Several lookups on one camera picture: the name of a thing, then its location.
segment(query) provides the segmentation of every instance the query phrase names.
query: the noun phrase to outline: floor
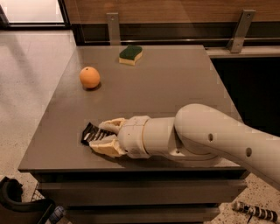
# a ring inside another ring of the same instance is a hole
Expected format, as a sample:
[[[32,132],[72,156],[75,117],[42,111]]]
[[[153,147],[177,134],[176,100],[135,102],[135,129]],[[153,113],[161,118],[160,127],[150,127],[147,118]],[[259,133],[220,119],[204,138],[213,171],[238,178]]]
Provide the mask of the floor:
[[[70,31],[0,31],[0,179],[15,178],[30,201],[37,184],[18,165],[44,114],[76,45]],[[255,175],[236,199],[280,212],[280,192]],[[206,224],[247,223],[248,215],[220,205],[220,215]],[[69,223],[66,219],[60,223]],[[271,223],[253,217],[250,224]]]

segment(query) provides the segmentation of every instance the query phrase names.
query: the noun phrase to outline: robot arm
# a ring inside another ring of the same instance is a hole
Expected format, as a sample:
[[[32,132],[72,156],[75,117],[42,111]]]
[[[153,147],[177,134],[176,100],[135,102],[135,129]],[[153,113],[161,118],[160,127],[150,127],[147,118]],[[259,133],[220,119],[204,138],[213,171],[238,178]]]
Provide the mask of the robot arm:
[[[280,190],[280,138],[205,105],[184,106],[175,117],[132,117],[121,127],[118,139],[131,158],[226,158]]]

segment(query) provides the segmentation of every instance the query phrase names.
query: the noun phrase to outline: yellow sponge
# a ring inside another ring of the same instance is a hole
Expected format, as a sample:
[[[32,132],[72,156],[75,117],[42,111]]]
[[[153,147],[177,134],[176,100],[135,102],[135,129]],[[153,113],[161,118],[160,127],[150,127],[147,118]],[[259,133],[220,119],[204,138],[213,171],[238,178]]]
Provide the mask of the yellow sponge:
[[[119,55],[119,62],[134,66],[142,57],[142,47],[138,45],[128,45]]]

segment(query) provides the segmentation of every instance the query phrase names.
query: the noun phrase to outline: table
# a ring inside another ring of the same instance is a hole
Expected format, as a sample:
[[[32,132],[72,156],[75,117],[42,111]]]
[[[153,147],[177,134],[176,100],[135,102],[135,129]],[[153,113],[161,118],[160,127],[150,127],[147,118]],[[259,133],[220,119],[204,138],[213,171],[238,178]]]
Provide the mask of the table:
[[[239,118],[202,45],[143,46],[135,66],[118,63],[124,48],[77,47],[18,169],[66,207],[72,223],[209,221],[220,203],[245,189],[242,167],[226,159],[197,166],[162,157],[113,159],[80,143],[88,122],[175,116],[189,103]],[[100,72],[94,90],[80,83],[86,66]]]

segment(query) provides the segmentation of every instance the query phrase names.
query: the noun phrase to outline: green sponge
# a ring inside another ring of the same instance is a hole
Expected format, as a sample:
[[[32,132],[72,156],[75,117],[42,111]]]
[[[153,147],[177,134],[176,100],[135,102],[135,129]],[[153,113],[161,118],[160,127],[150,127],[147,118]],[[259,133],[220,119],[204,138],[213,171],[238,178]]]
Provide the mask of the green sponge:
[[[142,57],[142,47],[138,45],[128,45],[119,55],[119,62],[134,66],[137,60]]]

